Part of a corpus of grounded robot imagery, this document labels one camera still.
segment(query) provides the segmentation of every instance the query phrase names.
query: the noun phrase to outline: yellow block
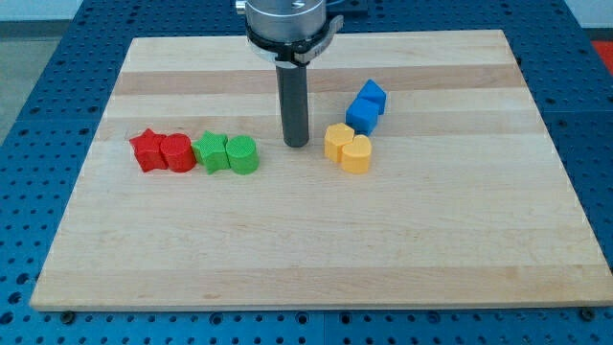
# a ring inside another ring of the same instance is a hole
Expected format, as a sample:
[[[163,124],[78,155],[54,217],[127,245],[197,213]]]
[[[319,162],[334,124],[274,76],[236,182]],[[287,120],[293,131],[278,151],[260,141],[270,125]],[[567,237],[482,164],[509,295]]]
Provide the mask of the yellow block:
[[[348,173],[367,173],[372,152],[371,140],[366,135],[356,135],[352,143],[343,147],[341,168]]]
[[[341,149],[353,141],[353,128],[345,124],[328,126],[324,138],[324,155],[332,162],[341,161]]]

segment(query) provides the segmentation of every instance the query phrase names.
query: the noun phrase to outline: blue perforated table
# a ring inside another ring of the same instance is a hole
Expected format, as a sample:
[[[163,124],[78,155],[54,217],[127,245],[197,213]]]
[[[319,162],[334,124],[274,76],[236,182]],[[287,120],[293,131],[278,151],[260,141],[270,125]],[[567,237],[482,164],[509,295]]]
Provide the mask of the blue perforated table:
[[[368,13],[348,15],[344,32],[505,31],[612,265],[613,78],[564,3],[368,5]],[[240,35],[242,20],[227,1],[84,1],[0,149],[0,343],[613,343],[611,308],[77,313],[64,324],[66,315],[28,307],[131,39]]]

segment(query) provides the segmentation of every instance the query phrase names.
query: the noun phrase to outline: wood grain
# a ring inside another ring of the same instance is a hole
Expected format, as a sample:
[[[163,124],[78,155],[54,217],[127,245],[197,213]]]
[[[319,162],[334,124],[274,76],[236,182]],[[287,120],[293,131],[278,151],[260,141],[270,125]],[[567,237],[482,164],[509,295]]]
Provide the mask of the wood grain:
[[[290,149],[274,69],[244,37],[135,39],[31,304],[613,302],[611,272],[501,32],[341,34],[315,62],[313,139]],[[388,104],[371,170],[357,176],[324,157],[322,138],[367,78],[389,91]],[[261,166],[247,176],[142,173],[127,139],[145,127],[193,139],[206,129],[252,135]]]

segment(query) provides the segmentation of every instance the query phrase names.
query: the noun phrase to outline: blue cube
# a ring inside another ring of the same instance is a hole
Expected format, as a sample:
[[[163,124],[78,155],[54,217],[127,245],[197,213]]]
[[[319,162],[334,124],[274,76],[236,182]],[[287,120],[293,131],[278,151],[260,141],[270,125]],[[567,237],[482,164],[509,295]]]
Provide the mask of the blue cube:
[[[379,116],[379,105],[364,99],[355,99],[347,109],[345,122],[355,134],[371,135]]]
[[[378,105],[379,115],[383,114],[385,111],[385,100],[387,99],[387,95],[385,94],[385,91],[373,80],[366,81],[360,92],[357,94],[357,98],[376,103]]]

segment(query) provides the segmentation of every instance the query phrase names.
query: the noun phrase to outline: plastic block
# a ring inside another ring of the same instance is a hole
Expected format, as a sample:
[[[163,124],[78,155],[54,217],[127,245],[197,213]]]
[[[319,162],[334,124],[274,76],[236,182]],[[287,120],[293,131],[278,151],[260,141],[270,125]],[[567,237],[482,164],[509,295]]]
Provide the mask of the plastic block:
[[[160,143],[166,138],[165,134],[156,134],[147,128],[143,134],[130,139],[134,148],[134,156],[144,173],[153,169],[167,169],[168,164],[160,152]]]
[[[324,137],[324,155],[334,163],[340,163],[343,146],[353,141],[355,131],[345,124],[328,126]]]
[[[230,169],[226,144],[228,136],[205,131],[200,140],[192,143],[193,154],[198,163],[205,166],[207,173]]]
[[[379,115],[382,115],[385,111],[385,101],[387,99],[387,95],[385,94],[385,90],[383,90],[374,80],[366,81],[360,92],[357,93],[356,98],[376,103],[379,106]]]
[[[376,127],[379,105],[364,99],[355,99],[347,109],[345,122],[356,134],[371,135]]]
[[[185,134],[175,133],[167,136],[160,143],[160,151],[175,173],[185,173],[195,166],[192,141]]]
[[[348,173],[367,173],[372,152],[371,140],[366,135],[356,135],[352,143],[343,147],[341,168]]]
[[[235,173],[248,174],[254,172],[260,164],[256,142],[247,135],[232,138],[226,145],[230,168]]]

